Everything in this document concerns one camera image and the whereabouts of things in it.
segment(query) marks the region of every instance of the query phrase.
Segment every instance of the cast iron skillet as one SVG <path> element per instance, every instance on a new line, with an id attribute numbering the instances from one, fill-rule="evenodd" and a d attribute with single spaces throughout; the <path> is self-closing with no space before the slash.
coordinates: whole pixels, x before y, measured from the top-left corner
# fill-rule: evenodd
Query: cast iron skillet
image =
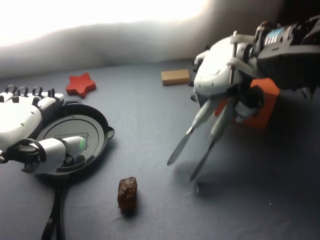
<path id="1" fill-rule="evenodd" d="M 42 240 L 50 240 L 56 226 L 56 239 L 65 239 L 63 208 L 69 176 L 82 172 L 103 152 L 115 131 L 109 126 L 104 115 L 95 108 L 83 105 L 80 100 L 66 100 L 56 112 L 51 123 L 39 134 L 37 141 L 47 138 L 66 138 L 81 136 L 86 146 L 83 156 L 76 158 L 72 165 L 62 165 L 56 171 L 46 173 L 55 183 L 54 203 L 50 217 L 42 233 Z"/>

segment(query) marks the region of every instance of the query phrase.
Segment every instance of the steak piece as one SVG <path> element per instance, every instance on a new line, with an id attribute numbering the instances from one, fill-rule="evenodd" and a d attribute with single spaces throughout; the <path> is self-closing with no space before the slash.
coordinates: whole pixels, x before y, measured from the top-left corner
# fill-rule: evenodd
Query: steak piece
<path id="1" fill-rule="evenodd" d="M 118 207 L 122 212 L 133 211 L 137 208 L 138 184 L 135 177 L 121 179 L 118 188 Z"/>

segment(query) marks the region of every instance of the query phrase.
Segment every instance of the red star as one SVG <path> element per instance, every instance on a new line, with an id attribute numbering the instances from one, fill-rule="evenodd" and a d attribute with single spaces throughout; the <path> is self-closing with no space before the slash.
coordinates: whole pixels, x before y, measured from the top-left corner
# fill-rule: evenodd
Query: red star
<path id="1" fill-rule="evenodd" d="M 70 84 L 65 88 L 68 95 L 79 95 L 84 99 L 88 92 L 97 88 L 87 72 L 81 76 L 70 76 L 69 79 Z"/>

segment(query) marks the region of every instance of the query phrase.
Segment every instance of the pan handle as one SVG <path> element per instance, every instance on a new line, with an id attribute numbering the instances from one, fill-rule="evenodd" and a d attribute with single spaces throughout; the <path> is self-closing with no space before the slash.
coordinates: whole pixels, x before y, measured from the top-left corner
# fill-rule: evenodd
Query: pan handle
<path id="1" fill-rule="evenodd" d="M 82 105 L 82 102 L 78 99 L 70 99 L 70 100 L 65 100 L 62 106 L 69 105 L 69 104 L 81 104 Z"/>
<path id="2" fill-rule="evenodd" d="M 112 137 L 115 135 L 115 130 L 108 126 L 108 139 L 112 139 Z"/>

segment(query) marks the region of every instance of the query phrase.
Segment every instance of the table surface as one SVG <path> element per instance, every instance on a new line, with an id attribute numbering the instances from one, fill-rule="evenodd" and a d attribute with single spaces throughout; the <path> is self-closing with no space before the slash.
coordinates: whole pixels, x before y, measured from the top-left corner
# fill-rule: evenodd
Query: table surface
<path id="1" fill-rule="evenodd" d="M 232 124 L 201 171 L 197 193 L 189 177 L 207 150 L 213 118 L 166 164 L 199 107 L 191 87 L 162 86 L 161 72 L 186 68 L 192 72 L 190 61 L 178 60 L 0 82 L 3 90 L 15 84 L 64 94 L 70 75 L 89 72 L 96 82 L 82 102 L 104 114 L 115 136 L 96 168 L 68 189 L 66 239 L 320 239 L 320 94 L 307 101 L 282 91 L 264 132 Z M 22 168 L 0 166 L 1 240 L 41 239 L 53 206 L 53 188 Z M 138 183 L 132 217 L 117 203 L 119 180 L 127 177 Z"/>

